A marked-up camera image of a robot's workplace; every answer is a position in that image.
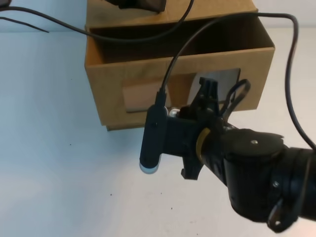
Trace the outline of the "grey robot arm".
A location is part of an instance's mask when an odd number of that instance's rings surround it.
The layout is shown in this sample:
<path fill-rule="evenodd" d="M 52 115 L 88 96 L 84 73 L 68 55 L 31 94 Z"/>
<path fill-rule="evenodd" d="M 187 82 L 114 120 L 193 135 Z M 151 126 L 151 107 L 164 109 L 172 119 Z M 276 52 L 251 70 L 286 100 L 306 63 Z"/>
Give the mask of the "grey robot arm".
<path fill-rule="evenodd" d="M 228 189 L 233 210 L 254 222 L 266 223 L 279 233 L 299 217 L 316 218 L 316 154 L 310 149 L 290 148 L 278 134 L 240 129 L 227 122 L 235 104 L 250 89 L 242 80 L 233 95 L 219 106 L 218 83 L 200 78 L 191 105 L 182 107 L 173 121 L 164 151 L 183 157 L 182 176 L 196 180 L 207 167 Z"/>

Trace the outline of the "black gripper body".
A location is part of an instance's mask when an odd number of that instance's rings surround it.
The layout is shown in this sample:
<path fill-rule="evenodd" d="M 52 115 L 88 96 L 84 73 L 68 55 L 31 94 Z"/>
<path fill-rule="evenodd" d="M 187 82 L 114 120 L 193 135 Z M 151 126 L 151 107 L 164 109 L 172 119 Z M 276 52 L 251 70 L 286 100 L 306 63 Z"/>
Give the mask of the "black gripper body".
<path fill-rule="evenodd" d="M 218 83 L 201 78 L 192 104 L 168 117 L 165 154 L 183 159 L 182 176 L 196 180 L 207 167 L 227 188 L 231 206 L 254 222 L 266 222 L 275 205 L 271 176 L 284 150 L 280 135 L 239 129 L 219 107 Z"/>

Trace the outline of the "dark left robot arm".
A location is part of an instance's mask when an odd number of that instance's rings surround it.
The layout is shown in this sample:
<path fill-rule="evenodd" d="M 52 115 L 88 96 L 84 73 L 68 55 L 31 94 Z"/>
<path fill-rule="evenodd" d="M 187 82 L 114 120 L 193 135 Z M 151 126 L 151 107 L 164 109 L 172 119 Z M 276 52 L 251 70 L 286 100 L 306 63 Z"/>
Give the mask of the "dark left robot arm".
<path fill-rule="evenodd" d="M 165 10 L 166 0 L 107 0 L 119 9 L 141 9 L 160 13 Z"/>

